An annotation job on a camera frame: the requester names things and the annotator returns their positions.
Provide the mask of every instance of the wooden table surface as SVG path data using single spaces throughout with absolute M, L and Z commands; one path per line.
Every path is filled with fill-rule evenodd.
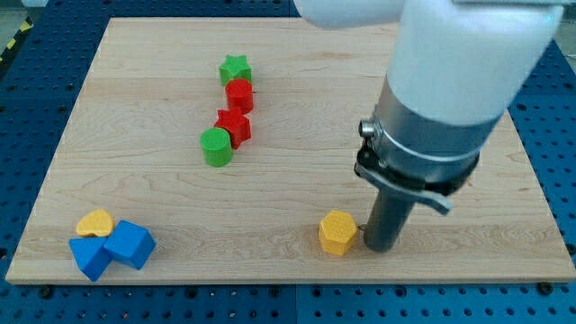
M 356 127 L 378 98 L 396 32 L 323 31 L 299 19 L 111 19 L 6 280 L 90 284 L 68 240 L 97 208 L 148 227 L 157 248 L 142 270 L 112 263 L 95 284 L 573 280 L 508 115 L 447 217 L 416 207 L 385 254 L 361 235 L 344 257 L 322 252 L 326 213 L 366 223 L 372 208 L 375 189 L 353 172 Z M 199 138 L 225 104 L 226 54 L 246 54 L 253 67 L 253 138 L 213 168 Z

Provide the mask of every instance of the blue pegboard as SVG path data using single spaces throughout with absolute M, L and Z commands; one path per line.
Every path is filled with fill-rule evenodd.
M 297 15 L 289 0 L 50 1 L 0 84 L 2 278 L 110 17 Z M 572 250 L 574 85 L 552 43 L 509 107 Z M 569 323 L 576 322 L 576 284 L 16 287 L 0 281 L 0 323 L 79 321 Z

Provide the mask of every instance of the green block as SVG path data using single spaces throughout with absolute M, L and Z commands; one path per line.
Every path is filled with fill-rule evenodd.
M 232 160 L 230 135 L 224 129 L 214 127 L 200 137 L 204 161 L 212 167 L 226 166 Z
M 243 78 L 252 82 L 252 68 L 248 64 L 246 55 L 226 56 L 226 61 L 220 65 L 220 81 L 225 86 L 235 78 Z

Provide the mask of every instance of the toy block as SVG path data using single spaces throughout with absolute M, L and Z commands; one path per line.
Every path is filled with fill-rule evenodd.
M 227 111 L 218 110 L 218 120 L 214 123 L 214 127 L 228 131 L 233 149 L 238 149 L 243 141 L 252 137 L 250 120 L 242 115 L 238 107 Z
M 103 209 L 92 211 L 76 225 L 76 233 L 83 237 L 107 237 L 114 230 L 114 219 Z
M 319 239 L 322 249 L 342 257 L 354 245 L 357 232 L 358 227 L 352 215 L 331 211 L 320 221 Z
M 222 128 L 211 128 L 200 137 L 204 162 L 212 167 L 226 166 L 232 160 L 230 135 Z
M 250 113 L 254 108 L 252 84 L 246 79 L 234 79 L 226 85 L 228 109 L 240 108 L 242 114 Z
M 106 238 L 72 238 L 68 244 L 80 271 L 95 282 L 112 261 L 104 249 Z
M 144 266 L 155 246 L 156 242 L 147 229 L 126 220 L 116 225 L 104 243 L 113 260 L 137 270 Z
M 225 86 L 229 81 L 243 78 L 252 82 L 252 68 L 246 55 L 226 56 L 226 61 L 220 65 L 220 81 Z

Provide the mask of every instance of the blue cube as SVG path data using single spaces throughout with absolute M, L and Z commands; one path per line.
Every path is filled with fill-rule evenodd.
M 104 249 L 106 238 L 72 238 L 68 244 L 76 264 L 91 281 L 95 282 L 112 261 Z
M 136 224 L 121 220 L 104 243 L 112 258 L 140 270 L 148 260 L 156 242 L 150 232 Z

